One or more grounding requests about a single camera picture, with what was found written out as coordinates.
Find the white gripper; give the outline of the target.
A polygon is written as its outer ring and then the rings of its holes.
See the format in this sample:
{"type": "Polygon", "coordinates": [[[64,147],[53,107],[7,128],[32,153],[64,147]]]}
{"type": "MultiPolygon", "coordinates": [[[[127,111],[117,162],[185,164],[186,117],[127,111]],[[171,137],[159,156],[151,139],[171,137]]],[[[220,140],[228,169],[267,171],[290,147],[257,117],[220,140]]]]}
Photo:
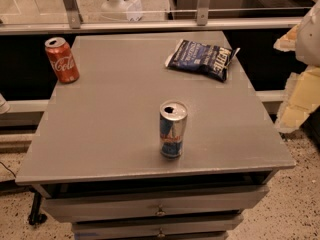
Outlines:
{"type": "Polygon", "coordinates": [[[320,1],[295,25],[276,40],[273,48],[294,51],[296,59],[306,65],[301,74],[287,79],[275,127],[280,133],[292,133],[320,106],[320,1]]]}

